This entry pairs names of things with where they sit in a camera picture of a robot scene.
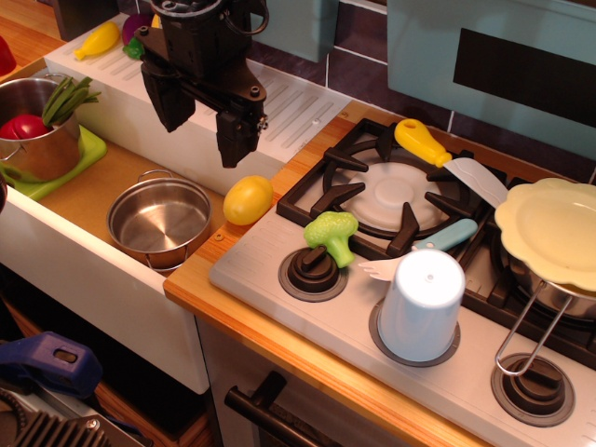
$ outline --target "green beans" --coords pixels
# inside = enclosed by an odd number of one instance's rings
[[[66,121],[75,109],[87,102],[98,102],[100,92],[89,94],[92,79],[86,76],[76,84],[69,76],[64,78],[52,92],[42,113],[44,125],[51,127]]]

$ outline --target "yellow plate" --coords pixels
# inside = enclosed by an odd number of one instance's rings
[[[544,179],[496,210],[505,249],[546,281],[596,291],[596,186]]]

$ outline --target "tile wall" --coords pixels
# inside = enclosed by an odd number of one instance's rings
[[[119,5],[124,12],[137,11],[135,0],[119,0]],[[147,4],[141,2],[141,7],[147,7]],[[596,161],[390,90],[387,87],[386,42],[386,13],[383,7],[362,0],[342,0],[335,48],[325,60],[307,61],[258,43],[253,44],[249,57],[576,181],[596,183],[593,178]]]

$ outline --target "stove knob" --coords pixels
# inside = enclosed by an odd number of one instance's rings
[[[288,279],[300,291],[321,293],[335,285],[339,268],[325,247],[298,251],[288,267]]]
[[[519,371],[526,360],[518,360],[511,370]],[[554,414],[565,402],[562,374],[542,359],[535,359],[521,376],[505,375],[503,388],[509,399],[529,414]]]

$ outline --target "white fork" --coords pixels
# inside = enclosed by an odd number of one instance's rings
[[[461,219],[456,223],[452,223],[448,227],[443,228],[434,235],[422,239],[412,247],[412,250],[436,249],[447,251],[451,247],[455,247],[460,242],[463,242],[476,234],[477,230],[478,224],[476,222],[471,219]],[[395,276],[395,271],[402,258],[403,256],[380,261],[367,261],[366,263],[360,263],[359,266],[362,267],[371,278],[379,279],[381,281],[391,281]]]

